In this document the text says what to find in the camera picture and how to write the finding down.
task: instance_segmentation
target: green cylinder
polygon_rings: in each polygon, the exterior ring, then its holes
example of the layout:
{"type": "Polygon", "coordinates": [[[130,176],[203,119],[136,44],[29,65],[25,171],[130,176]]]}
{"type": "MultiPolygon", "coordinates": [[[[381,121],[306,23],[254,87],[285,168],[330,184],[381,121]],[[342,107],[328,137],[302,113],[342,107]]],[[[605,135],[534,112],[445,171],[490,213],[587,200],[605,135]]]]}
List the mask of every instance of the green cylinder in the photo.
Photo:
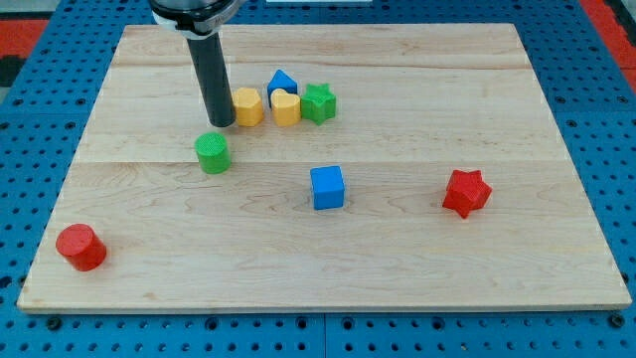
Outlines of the green cylinder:
{"type": "Polygon", "coordinates": [[[228,142],[220,133],[211,132],[201,135],[195,141],[195,150],[201,169],[208,174],[223,173],[232,164],[228,142]]]}

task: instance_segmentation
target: red cylinder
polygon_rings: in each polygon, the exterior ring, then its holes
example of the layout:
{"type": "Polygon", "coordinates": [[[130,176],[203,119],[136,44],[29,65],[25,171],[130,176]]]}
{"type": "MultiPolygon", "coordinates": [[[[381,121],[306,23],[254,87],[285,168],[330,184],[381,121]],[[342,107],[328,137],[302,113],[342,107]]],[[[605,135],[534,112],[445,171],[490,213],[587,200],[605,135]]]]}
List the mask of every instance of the red cylinder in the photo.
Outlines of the red cylinder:
{"type": "Polygon", "coordinates": [[[106,258],[106,246],[86,224],[73,224],[62,230],[56,249],[80,271],[95,269],[106,258]]]}

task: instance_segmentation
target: red surface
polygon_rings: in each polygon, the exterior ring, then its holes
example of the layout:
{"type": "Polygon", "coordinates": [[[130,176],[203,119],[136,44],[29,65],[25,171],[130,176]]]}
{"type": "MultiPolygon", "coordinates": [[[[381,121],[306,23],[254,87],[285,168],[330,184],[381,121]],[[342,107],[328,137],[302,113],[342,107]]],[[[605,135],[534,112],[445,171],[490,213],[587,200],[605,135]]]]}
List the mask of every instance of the red surface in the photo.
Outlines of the red surface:
{"type": "Polygon", "coordinates": [[[446,197],[442,206],[456,211],[459,216],[466,219],[472,210],[481,209],[486,205],[492,191],[482,179],[481,171],[453,170],[446,186],[446,197]]]}
{"type": "Polygon", "coordinates": [[[605,42],[612,57],[623,70],[627,81],[636,90],[636,48],[627,39],[625,29],[616,21],[613,10],[603,0],[580,0],[596,31],[605,42]]]}
{"type": "Polygon", "coordinates": [[[47,24],[49,20],[0,20],[0,58],[28,58],[47,24]]]}
{"type": "Polygon", "coordinates": [[[95,269],[106,258],[106,246],[86,224],[73,224],[62,230],[56,249],[80,271],[95,269]]]}

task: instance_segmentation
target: blue block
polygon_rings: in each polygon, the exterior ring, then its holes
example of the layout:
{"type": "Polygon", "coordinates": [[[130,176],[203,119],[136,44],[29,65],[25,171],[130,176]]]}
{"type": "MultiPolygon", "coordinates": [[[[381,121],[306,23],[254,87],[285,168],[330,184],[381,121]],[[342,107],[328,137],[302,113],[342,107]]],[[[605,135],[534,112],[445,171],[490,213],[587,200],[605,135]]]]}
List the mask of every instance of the blue block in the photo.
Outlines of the blue block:
{"type": "Polygon", "coordinates": [[[314,194],[314,209],[342,208],[345,204],[345,181],[340,166],[312,168],[309,174],[314,194]]]}
{"type": "Polygon", "coordinates": [[[274,77],[271,78],[269,85],[267,85],[267,102],[271,108],[271,93],[274,90],[283,89],[287,93],[298,94],[298,84],[290,76],[288,76],[283,70],[276,70],[274,77]]]}

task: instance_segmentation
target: green block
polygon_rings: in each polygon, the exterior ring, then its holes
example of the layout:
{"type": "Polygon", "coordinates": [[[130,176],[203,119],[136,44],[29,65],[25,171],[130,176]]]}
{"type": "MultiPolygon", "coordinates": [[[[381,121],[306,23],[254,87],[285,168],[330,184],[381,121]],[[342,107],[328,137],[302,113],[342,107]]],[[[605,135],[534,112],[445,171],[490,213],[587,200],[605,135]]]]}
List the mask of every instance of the green block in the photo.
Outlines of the green block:
{"type": "Polygon", "coordinates": [[[320,125],[336,116],[336,96],[329,91],[329,84],[307,85],[300,99],[300,115],[320,125]]]}
{"type": "Polygon", "coordinates": [[[211,132],[201,135],[195,141],[195,150],[201,169],[208,174],[219,174],[230,168],[230,151],[222,134],[211,132]]]}

